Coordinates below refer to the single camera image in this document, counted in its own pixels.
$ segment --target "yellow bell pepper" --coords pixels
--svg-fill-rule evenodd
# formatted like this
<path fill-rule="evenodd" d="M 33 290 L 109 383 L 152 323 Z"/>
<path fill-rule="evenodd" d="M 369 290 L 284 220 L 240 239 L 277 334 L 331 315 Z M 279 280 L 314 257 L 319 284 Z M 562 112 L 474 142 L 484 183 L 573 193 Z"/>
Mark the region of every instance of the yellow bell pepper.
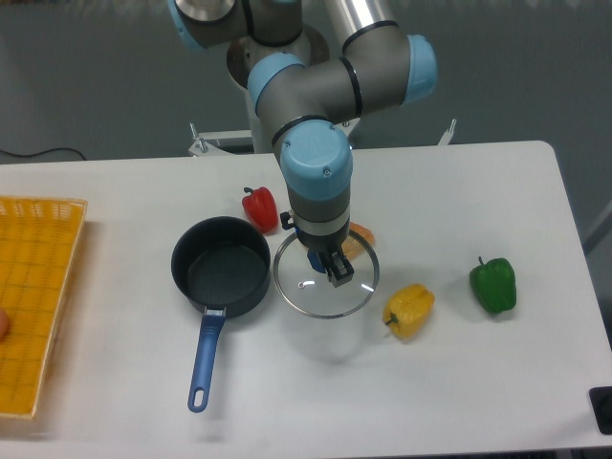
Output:
<path fill-rule="evenodd" d="M 410 338 L 427 321 L 434 301 L 434 294 L 424 285 L 408 285 L 389 298 L 382 321 L 399 339 Z"/>

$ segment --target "egg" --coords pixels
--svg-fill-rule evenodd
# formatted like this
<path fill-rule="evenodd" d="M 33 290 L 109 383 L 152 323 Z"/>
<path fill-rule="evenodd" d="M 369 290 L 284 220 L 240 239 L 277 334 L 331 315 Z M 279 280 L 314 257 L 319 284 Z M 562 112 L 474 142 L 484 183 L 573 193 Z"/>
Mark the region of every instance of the egg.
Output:
<path fill-rule="evenodd" d="M 0 339 L 2 339 L 9 331 L 9 315 L 4 309 L 0 308 Z"/>

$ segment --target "glass lid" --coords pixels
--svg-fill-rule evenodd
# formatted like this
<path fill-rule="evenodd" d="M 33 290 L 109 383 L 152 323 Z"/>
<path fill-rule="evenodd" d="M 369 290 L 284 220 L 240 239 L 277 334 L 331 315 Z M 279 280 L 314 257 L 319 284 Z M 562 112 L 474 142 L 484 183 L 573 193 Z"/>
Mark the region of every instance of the glass lid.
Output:
<path fill-rule="evenodd" d="M 296 233 L 285 239 L 274 257 L 273 276 L 276 289 L 290 306 L 316 318 L 345 317 L 365 306 L 379 283 L 378 257 L 352 229 L 342 246 L 355 273 L 349 282 L 334 287 L 327 273 L 314 268 L 317 262 L 311 264 L 312 257 Z"/>

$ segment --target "saucepan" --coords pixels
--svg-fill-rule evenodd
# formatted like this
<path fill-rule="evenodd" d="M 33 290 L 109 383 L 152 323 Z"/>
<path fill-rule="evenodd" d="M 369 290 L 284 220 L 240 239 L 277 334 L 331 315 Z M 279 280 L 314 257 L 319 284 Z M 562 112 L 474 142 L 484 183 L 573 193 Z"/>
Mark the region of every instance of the saucepan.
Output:
<path fill-rule="evenodd" d="M 213 217 L 187 230 L 172 253 L 172 277 L 203 314 L 187 406 L 207 407 L 217 340 L 226 318 L 252 310 L 270 286 L 270 248 L 249 222 Z"/>

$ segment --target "blue pan handle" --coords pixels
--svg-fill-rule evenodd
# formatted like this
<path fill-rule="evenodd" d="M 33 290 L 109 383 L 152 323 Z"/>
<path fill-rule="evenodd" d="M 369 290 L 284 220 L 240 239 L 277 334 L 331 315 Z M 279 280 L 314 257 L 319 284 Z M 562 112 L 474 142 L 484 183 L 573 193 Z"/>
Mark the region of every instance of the blue pan handle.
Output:
<path fill-rule="evenodd" d="M 202 316 L 200 325 L 200 339 L 198 340 L 198 352 L 195 355 L 193 365 L 193 376 L 191 377 L 191 388 L 189 389 L 189 400 L 187 406 L 194 413 L 204 411 L 208 404 L 210 393 L 210 380 L 212 380 L 212 366 L 214 365 L 214 354 L 217 350 L 217 340 L 226 321 L 226 311 L 207 309 Z"/>

